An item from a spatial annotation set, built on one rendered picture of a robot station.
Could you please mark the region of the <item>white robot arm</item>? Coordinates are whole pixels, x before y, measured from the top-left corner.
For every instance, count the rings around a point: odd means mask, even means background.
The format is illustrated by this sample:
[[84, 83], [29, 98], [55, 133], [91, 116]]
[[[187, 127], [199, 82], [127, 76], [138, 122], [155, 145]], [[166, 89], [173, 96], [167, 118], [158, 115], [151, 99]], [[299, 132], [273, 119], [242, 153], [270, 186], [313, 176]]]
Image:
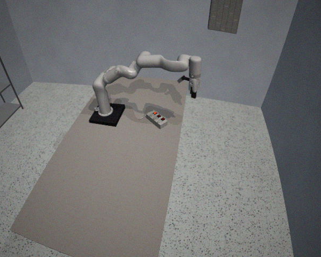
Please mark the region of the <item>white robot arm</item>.
[[151, 55], [148, 51], [141, 52], [129, 65], [129, 67], [118, 65], [111, 66], [104, 70], [93, 82], [100, 116], [112, 114], [113, 108], [110, 106], [107, 84], [111, 84], [121, 77], [134, 79], [142, 68], [162, 68], [170, 72], [184, 72], [189, 66], [189, 76], [197, 79], [201, 76], [201, 58], [199, 56], [180, 55], [177, 61], [169, 61], [162, 55]]

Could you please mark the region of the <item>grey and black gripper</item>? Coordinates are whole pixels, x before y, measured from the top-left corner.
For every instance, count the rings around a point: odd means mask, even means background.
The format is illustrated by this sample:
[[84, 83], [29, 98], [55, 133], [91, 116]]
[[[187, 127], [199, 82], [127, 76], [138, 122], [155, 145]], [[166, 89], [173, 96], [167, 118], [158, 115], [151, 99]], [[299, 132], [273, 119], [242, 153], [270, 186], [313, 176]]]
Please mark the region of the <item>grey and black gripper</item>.
[[189, 76], [189, 91], [192, 98], [196, 98], [196, 92], [200, 88], [201, 77], [194, 79]]

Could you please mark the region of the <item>grey power strip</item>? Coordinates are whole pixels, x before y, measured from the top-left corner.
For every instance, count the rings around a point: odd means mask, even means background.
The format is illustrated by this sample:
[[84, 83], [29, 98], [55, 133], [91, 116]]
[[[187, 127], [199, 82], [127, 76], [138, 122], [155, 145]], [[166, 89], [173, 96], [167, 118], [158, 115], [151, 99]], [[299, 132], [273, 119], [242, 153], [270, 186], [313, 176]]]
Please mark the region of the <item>grey power strip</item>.
[[159, 115], [157, 112], [155, 112], [154, 110], [151, 112], [148, 112], [145, 116], [148, 120], [150, 120], [153, 124], [155, 124], [160, 129], [167, 125], [168, 121], [165, 118], [163, 118], [161, 115]]

